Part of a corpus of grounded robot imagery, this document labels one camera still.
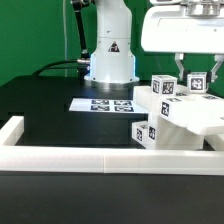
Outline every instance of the stacked white blocks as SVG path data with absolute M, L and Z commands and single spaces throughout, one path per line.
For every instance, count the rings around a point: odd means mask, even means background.
M 141 99 L 142 92 L 150 102 Z M 133 101 L 148 109 L 149 116 L 144 121 L 145 126 L 148 124 L 147 131 L 141 130 L 142 122 L 136 122 L 132 125 L 132 137 L 146 149 L 202 149 L 204 136 L 186 129 L 185 110 L 195 100 L 187 92 L 187 87 L 177 85 L 177 79 L 167 75 L 153 76 L 151 88 L 135 87 Z M 144 133 L 141 141 L 137 139 L 139 133 Z

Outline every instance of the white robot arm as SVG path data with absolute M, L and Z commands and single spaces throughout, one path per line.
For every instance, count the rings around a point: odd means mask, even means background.
M 79 33 L 84 37 L 80 10 L 94 2 L 97 8 L 97 49 L 91 55 L 88 85 L 123 88 L 139 81 L 135 76 L 135 57 L 131 53 L 132 15 L 123 0 L 72 0 Z M 86 56 L 84 38 L 80 38 Z
M 142 32 L 142 47 L 150 52 L 177 53 L 175 60 L 183 79 L 183 53 L 214 54 L 217 62 L 211 81 L 223 63 L 223 0 L 151 0 Z

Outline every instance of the white cube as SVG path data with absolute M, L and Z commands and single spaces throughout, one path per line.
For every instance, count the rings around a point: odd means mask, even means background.
M 148 122 L 140 121 L 132 123 L 132 138 L 140 144 L 147 144 Z
M 152 92 L 162 97 L 175 96 L 177 78 L 169 75 L 152 76 Z
M 206 93 L 208 90 L 206 83 L 207 73 L 195 72 L 187 76 L 187 87 L 191 93 Z

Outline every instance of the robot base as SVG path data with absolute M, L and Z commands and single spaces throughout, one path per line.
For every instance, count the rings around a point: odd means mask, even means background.
M 134 80 L 126 83 L 109 83 L 109 82 L 98 82 L 95 80 L 91 80 L 90 77 L 87 75 L 84 78 L 84 83 L 87 86 L 92 86 L 101 89 L 114 89 L 114 90 L 122 90 L 127 89 L 139 84 L 139 78 L 135 77 Z

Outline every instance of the black cable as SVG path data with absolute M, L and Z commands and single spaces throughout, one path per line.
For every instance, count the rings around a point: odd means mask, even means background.
M 46 71 L 46 70 L 57 70 L 57 69 L 77 69 L 76 66 L 66 66 L 66 67 L 49 67 L 49 68 L 43 68 L 41 72 Z
M 77 63 L 77 60 L 76 59 L 73 59 L 73 60 L 64 60 L 64 61 L 57 61 L 57 62 L 50 63 L 48 65 L 45 65 L 41 69 L 38 69 L 37 71 L 35 71 L 32 74 L 32 76 L 38 76 L 41 72 L 43 72 L 44 70 L 51 69 L 51 67 L 53 67 L 53 66 L 62 65 L 62 64 L 71 64 L 71 63 Z

